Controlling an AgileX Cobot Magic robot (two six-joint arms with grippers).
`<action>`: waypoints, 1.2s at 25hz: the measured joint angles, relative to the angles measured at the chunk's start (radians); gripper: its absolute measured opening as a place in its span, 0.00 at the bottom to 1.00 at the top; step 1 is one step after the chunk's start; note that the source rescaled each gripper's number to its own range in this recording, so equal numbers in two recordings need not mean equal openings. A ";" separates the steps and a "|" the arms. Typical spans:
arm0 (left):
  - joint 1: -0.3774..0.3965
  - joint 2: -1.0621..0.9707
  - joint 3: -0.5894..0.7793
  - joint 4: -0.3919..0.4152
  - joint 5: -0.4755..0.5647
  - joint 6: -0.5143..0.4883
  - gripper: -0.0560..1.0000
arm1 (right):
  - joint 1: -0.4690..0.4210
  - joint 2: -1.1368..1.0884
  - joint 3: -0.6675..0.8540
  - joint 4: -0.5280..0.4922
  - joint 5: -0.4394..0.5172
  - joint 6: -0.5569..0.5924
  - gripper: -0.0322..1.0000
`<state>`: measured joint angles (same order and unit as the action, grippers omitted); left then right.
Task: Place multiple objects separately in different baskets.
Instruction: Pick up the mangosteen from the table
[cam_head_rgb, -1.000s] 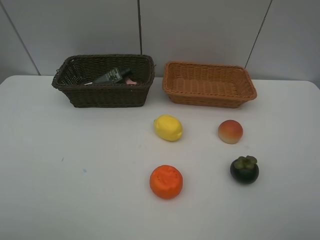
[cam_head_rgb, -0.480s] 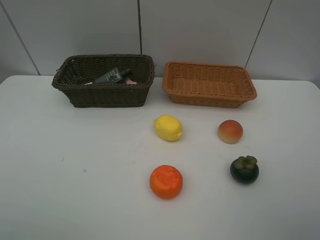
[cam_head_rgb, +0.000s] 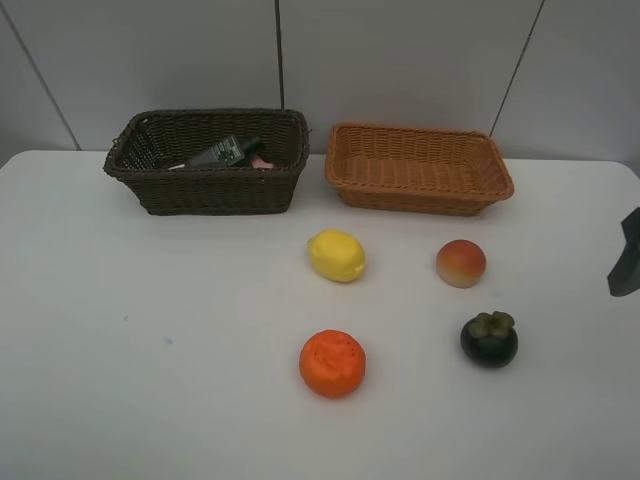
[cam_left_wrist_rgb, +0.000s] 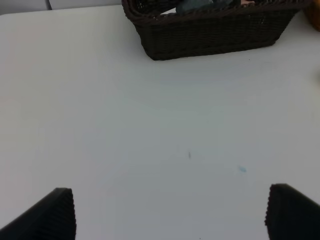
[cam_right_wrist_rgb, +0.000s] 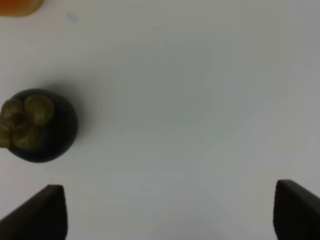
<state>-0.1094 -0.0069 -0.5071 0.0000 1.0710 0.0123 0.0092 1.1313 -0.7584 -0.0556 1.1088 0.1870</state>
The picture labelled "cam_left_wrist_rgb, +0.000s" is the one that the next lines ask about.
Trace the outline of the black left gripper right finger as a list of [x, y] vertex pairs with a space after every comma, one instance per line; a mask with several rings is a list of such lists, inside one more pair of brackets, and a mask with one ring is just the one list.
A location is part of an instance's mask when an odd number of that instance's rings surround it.
[[320, 205], [286, 183], [273, 184], [264, 224], [270, 240], [318, 240]]

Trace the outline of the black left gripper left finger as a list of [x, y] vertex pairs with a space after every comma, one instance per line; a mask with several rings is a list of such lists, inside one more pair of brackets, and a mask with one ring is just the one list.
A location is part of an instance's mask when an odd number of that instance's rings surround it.
[[74, 240], [77, 222], [72, 189], [55, 188], [0, 229], [2, 240]]

